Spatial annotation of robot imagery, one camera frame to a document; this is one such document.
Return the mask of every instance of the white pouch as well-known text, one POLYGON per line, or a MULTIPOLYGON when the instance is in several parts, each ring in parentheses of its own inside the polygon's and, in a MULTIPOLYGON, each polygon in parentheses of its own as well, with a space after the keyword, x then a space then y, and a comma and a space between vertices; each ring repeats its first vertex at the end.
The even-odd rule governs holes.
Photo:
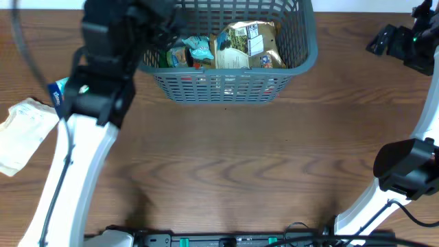
POLYGON ((13 176, 25 167, 58 121, 55 109, 31 98, 9 108, 0 124, 0 172, 13 176))

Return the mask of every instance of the white wall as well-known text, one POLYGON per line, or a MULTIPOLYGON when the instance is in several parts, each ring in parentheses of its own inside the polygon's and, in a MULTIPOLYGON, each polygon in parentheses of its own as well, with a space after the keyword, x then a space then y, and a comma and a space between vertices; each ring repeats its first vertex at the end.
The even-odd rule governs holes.
MULTIPOLYGON (((79 10, 85 0, 19 0, 21 8, 79 10)), ((411 12, 423 0, 312 0, 317 12, 411 12)), ((10 8, 10 0, 0 0, 0 9, 10 8)))

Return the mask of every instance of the robotic arm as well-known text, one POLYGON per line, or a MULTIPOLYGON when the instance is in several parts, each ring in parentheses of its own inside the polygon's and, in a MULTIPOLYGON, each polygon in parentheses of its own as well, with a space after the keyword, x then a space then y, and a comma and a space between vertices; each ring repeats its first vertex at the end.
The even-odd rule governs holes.
MULTIPOLYGON (((87 0, 82 20, 87 65, 74 59, 66 85, 56 153, 36 214, 20 247, 134 246, 134 236, 106 231, 84 242, 84 227, 97 178, 134 98, 132 77, 140 55, 170 48, 185 26, 173 0, 87 0)), ((354 205, 339 214, 330 234, 369 235, 392 212, 439 189, 439 42, 426 0, 414 10, 412 30, 387 26, 368 51, 388 54, 431 75, 433 81, 412 139, 385 145, 374 164, 375 179, 354 205)), ((337 245, 363 245, 342 241, 337 245)))

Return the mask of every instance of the wooden table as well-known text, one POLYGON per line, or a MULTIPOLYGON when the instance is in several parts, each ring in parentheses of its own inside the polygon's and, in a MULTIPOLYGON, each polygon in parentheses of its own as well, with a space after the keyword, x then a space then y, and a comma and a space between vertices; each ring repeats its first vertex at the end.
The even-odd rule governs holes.
MULTIPOLYGON (((82 45, 81 11, 24 11, 23 26, 49 81, 69 75, 82 45)), ((26 97, 49 102, 17 53, 0 12, 0 119, 26 97)), ((181 106, 137 73, 137 96, 99 177, 86 225, 175 233, 282 231, 346 210, 372 180, 379 148, 409 137, 431 78, 364 50, 387 23, 408 14, 317 13, 319 56, 265 106, 181 106)), ((35 212, 54 154, 52 131, 16 176, 0 176, 0 245, 15 246, 35 212)), ((408 209, 439 220, 439 196, 408 209)), ((382 229, 439 244, 397 211, 382 229)))

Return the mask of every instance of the plastic basket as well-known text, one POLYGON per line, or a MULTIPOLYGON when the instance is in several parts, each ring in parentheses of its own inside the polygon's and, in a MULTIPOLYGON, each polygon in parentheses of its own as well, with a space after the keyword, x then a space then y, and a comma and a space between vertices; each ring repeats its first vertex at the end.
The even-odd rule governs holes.
POLYGON ((169 99, 182 104, 260 104, 272 101, 295 76, 317 59, 316 24, 311 0, 177 0, 194 16, 188 34, 219 34, 229 23, 281 24, 278 51, 288 69, 158 68, 158 51, 147 50, 140 70, 151 73, 169 99))

